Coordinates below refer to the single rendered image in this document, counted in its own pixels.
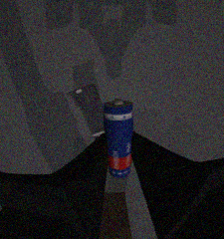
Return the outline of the blue cylindrical battery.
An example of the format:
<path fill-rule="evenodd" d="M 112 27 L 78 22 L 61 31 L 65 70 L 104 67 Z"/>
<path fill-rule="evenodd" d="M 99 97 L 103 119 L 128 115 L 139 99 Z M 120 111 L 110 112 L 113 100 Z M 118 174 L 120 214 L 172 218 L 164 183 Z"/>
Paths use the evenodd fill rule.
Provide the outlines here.
<path fill-rule="evenodd" d="M 105 134 L 109 145 L 109 173 L 112 177 L 128 176 L 132 165 L 132 102 L 115 99 L 104 103 Z"/>

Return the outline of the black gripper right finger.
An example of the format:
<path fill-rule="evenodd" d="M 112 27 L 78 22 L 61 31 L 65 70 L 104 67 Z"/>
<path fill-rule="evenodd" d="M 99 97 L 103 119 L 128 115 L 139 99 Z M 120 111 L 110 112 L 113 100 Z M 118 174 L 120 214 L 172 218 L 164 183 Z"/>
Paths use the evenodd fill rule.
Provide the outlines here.
<path fill-rule="evenodd" d="M 207 192 L 224 185 L 224 157 L 193 161 L 136 132 L 131 156 L 157 239 L 176 239 Z"/>

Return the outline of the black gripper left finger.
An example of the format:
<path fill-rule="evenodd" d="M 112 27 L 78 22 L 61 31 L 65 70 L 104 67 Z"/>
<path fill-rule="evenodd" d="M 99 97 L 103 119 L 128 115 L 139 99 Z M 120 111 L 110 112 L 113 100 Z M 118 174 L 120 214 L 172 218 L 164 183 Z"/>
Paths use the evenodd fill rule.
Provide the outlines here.
<path fill-rule="evenodd" d="M 64 218 L 81 239 L 100 239 L 108 165 L 103 133 L 54 173 L 0 171 L 0 206 Z"/>

